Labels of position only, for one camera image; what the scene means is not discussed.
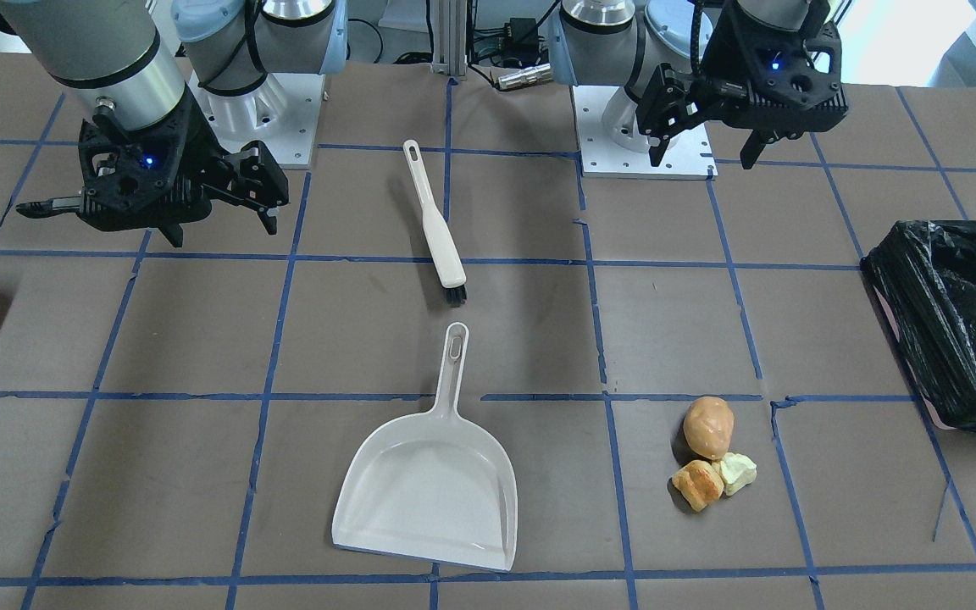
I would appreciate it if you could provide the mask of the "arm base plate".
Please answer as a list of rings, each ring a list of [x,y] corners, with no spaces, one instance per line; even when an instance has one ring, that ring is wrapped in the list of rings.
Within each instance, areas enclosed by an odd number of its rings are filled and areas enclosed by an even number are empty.
[[[706,127],[670,140],[662,162],[652,165],[640,135],[636,104],[620,86],[573,86],[574,124],[586,177],[706,180],[717,177]]]
[[[283,169],[313,165],[325,76],[271,74],[257,90],[237,97],[206,92],[197,82],[193,74],[187,85],[222,147],[237,152],[262,141]]]

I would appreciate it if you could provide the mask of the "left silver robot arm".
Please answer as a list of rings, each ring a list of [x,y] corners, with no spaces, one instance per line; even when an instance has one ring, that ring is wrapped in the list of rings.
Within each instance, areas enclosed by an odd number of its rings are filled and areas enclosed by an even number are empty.
[[[615,86],[621,147],[658,165],[678,136],[706,121],[749,131],[751,169],[769,144],[833,129],[851,111],[840,34],[828,1],[564,1],[549,57],[567,86]]]

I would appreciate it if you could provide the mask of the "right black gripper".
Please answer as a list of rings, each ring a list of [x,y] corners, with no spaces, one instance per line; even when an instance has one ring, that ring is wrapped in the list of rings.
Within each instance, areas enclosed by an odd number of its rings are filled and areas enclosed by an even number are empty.
[[[278,233],[288,204],[288,179],[266,143],[234,154],[220,146],[189,88],[155,124],[128,130],[119,102],[100,99],[79,131],[81,197],[15,205],[25,219],[76,214],[101,231],[150,228],[182,247],[182,225],[212,213],[215,198],[256,213],[268,235]]]

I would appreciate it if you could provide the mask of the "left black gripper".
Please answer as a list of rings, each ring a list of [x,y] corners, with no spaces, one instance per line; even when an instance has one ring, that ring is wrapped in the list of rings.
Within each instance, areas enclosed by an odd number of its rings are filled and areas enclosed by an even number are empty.
[[[707,119],[695,100],[705,76],[735,90],[710,94],[715,119],[754,129],[740,150],[744,170],[783,136],[836,127],[851,104],[829,12],[829,1],[724,1],[701,66],[685,74],[659,64],[640,95],[636,123],[651,166],[661,165],[675,136]]]

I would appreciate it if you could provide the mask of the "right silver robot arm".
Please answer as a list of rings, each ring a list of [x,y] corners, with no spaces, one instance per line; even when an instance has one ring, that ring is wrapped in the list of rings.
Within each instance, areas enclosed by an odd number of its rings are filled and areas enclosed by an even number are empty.
[[[152,229],[173,247],[214,201],[253,211],[269,235],[291,203],[286,167],[317,120],[294,81],[347,62],[345,1],[174,1],[181,73],[143,1],[0,1],[0,24],[84,104],[74,196],[15,205],[103,232]]]

